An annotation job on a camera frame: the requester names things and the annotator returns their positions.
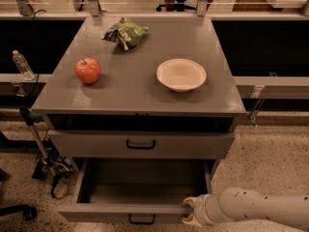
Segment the drawer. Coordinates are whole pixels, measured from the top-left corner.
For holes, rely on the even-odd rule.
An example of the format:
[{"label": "drawer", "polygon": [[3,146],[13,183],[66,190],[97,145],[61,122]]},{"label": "drawer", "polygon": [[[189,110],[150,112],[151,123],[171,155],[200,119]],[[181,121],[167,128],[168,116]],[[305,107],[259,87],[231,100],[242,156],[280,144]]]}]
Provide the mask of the drawer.
[{"label": "drawer", "polygon": [[51,130],[61,155],[81,158],[225,158],[232,133]]},{"label": "drawer", "polygon": [[87,159],[59,213],[72,222],[181,223],[192,212],[183,200],[207,193],[208,179],[197,159]]}]

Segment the plastic bottle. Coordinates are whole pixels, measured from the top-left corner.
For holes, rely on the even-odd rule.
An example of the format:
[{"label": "plastic bottle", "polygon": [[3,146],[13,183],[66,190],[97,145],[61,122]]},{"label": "plastic bottle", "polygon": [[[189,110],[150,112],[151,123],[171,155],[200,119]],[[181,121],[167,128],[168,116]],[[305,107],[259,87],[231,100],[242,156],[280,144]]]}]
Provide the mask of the plastic bottle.
[{"label": "plastic bottle", "polygon": [[35,78],[35,75],[33,74],[27,60],[17,50],[13,51],[13,61],[18,67],[19,71],[23,74],[25,80],[30,81]]}]

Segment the chip bag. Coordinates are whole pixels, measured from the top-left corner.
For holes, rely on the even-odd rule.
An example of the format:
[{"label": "chip bag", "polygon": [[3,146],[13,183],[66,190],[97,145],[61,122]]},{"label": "chip bag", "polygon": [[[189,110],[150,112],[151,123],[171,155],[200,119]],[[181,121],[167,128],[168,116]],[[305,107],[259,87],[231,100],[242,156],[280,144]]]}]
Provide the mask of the chip bag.
[{"label": "chip bag", "polygon": [[107,30],[102,39],[120,43],[124,50],[129,50],[139,44],[147,30],[147,27],[139,26],[134,22],[126,22],[122,17],[118,23]]}]

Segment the bowl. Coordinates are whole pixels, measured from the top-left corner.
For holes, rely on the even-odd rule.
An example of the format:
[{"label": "bowl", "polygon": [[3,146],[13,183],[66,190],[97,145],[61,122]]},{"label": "bowl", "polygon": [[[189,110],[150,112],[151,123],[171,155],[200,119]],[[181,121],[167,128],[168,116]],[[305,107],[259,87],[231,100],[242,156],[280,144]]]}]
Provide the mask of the bowl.
[{"label": "bowl", "polygon": [[171,59],[156,70],[157,79],[176,92],[186,92],[200,87],[206,80],[204,68],[187,59]]}]

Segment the apple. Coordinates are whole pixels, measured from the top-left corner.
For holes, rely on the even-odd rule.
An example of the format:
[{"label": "apple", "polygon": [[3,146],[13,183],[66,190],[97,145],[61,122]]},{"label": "apple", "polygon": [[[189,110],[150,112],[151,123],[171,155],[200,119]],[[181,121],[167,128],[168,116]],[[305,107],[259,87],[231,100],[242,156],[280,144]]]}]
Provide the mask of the apple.
[{"label": "apple", "polygon": [[101,68],[96,59],[83,58],[75,65],[77,77],[85,84],[93,84],[98,81]]}]

